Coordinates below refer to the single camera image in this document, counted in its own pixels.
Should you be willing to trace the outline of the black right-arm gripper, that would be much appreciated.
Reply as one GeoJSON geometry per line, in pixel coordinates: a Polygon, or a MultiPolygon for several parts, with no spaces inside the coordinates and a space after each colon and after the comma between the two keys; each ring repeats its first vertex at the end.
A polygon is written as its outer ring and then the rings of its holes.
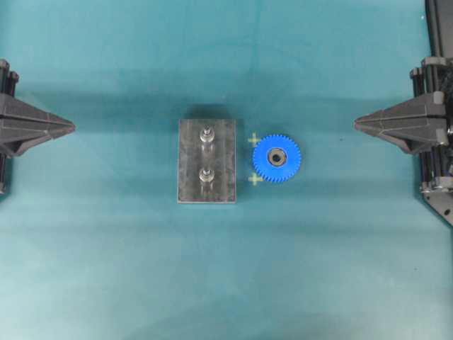
{"type": "Polygon", "coordinates": [[[426,57],[420,67],[411,70],[410,78],[417,97],[357,118],[355,129],[396,145],[406,154],[419,154],[420,191],[449,193],[452,191],[452,59],[426,57]],[[444,116],[447,131],[427,127],[365,126],[390,120],[444,116]]]}

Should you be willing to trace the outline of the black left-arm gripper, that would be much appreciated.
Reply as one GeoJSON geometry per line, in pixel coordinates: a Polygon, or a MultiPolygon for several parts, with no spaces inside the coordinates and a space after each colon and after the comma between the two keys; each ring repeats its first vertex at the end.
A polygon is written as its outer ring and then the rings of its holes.
{"type": "Polygon", "coordinates": [[[1,59],[1,117],[35,123],[51,123],[68,127],[52,130],[1,129],[1,193],[6,190],[6,165],[8,157],[19,157],[27,150],[44,142],[57,139],[75,131],[75,124],[58,115],[40,110],[14,98],[18,74],[10,64],[1,59]]]}

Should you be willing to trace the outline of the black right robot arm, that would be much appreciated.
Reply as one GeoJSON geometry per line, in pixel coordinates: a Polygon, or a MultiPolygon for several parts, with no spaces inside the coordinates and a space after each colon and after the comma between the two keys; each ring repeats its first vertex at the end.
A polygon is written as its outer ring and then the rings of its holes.
{"type": "Polygon", "coordinates": [[[426,1],[430,56],[410,72],[413,98],[357,118],[356,130],[417,156],[423,200],[452,223],[452,2],[426,1]]]}

